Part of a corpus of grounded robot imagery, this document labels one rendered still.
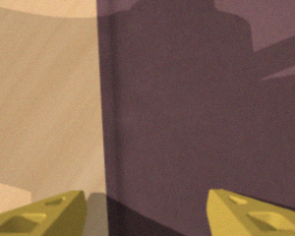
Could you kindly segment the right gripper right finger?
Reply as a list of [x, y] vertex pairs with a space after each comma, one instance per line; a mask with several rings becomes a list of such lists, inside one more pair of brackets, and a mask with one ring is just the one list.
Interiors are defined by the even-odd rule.
[[208, 193], [212, 236], [295, 236], [295, 211], [221, 189]]

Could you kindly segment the maroon pillowcase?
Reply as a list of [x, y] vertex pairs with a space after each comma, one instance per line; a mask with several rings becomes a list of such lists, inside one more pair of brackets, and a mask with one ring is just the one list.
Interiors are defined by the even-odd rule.
[[295, 0], [96, 0], [108, 236], [212, 236], [211, 189], [295, 211]]

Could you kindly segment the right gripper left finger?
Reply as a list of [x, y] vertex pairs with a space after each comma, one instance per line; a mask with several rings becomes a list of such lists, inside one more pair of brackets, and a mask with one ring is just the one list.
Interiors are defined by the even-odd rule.
[[0, 213], [0, 236], [82, 236], [84, 191], [69, 191]]

